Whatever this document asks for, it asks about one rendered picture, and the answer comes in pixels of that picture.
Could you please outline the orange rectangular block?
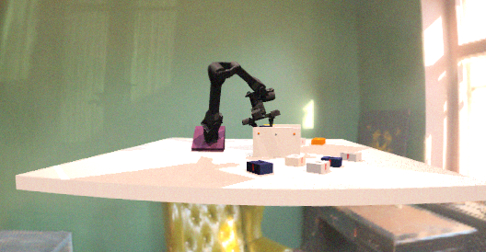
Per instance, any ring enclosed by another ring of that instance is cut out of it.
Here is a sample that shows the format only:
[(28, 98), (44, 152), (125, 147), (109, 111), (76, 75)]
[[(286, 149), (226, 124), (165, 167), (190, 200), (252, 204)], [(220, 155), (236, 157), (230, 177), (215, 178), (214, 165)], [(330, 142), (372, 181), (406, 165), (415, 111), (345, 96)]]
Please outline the orange rectangular block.
[(316, 144), (324, 144), (325, 143), (325, 139), (313, 139), (311, 140), (311, 145), (316, 145)]

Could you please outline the small beige block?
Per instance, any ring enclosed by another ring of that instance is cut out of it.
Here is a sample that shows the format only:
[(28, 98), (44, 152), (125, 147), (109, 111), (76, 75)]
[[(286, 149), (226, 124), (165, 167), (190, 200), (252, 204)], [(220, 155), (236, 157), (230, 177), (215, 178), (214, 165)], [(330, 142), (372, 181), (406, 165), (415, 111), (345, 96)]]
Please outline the small beige block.
[(306, 163), (305, 155), (290, 155), (285, 158), (286, 166), (301, 166)]

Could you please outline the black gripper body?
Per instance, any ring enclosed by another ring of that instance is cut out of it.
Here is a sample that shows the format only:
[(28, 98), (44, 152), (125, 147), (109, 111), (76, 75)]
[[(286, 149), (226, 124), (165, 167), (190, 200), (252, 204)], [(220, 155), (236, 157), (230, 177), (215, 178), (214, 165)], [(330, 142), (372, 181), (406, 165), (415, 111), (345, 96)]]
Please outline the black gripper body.
[[(264, 107), (263, 102), (252, 105), (253, 109), (259, 109), (260, 107)], [(265, 119), (265, 118), (274, 118), (275, 116), (279, 116), (281, 114), (280, 114), (280, 110), (277, 109), (277, 110), (271, 111), (271, 113), (269, 113), (269, 114), (265, 113), (263, 115), (265, 115), (265, 116), (262, 117), (262, 118), (258, 118), (256, 120), (262, 120), (262, 119)], [(256, 120), (254, 120), (253, 118), (247, 118), (247, 119), (242, 120), (242, 124), (247, 125), (247, 124), (255, 123)]]

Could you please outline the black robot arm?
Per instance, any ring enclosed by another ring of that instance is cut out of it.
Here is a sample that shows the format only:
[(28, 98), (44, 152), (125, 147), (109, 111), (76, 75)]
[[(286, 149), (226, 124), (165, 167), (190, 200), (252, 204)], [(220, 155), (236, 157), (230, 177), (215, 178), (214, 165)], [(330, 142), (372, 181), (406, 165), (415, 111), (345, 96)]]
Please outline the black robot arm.
[[(257, 103), (275, 100), (274, 89), (272, 87), (266, 89), (266, 85), (264, 85), (258, 78), (251, 76), (236, 61), (211, 63), (208, 65), (207, 70), (211, 85), (209, 109), (206, 111), (205, 117), (201, 122), (201, 125), (203, 126), (204, 143), (217, 143), (219, 135), (218, 131), (221, 123), (223, 123), (223, 115), (219, 111), (221, 86), (226, 78), (231, 77), (233, 74), (237, 74), (248, 83), (249, 87), (254, 91), (247, 92), (245, 95), (245, 97), (249, 97), (251, 106)], [(262, 118), (265, 113), (266, 110), (264, 107), (251, 109), (251, 115), (254, 120)]]

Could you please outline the white block with red arrow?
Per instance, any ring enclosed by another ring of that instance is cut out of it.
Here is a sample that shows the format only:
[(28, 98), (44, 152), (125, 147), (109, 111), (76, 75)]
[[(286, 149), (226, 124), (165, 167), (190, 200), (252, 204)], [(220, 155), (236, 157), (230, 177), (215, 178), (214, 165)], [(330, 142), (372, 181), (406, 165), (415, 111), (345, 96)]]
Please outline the white block with red arrow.
[(342, 157), (343, 160), (348, 160), (348, 161), (360, 161), (361, 160), (361, 152), (355, 153), (355, 152), (340, 152), (340, 157)]

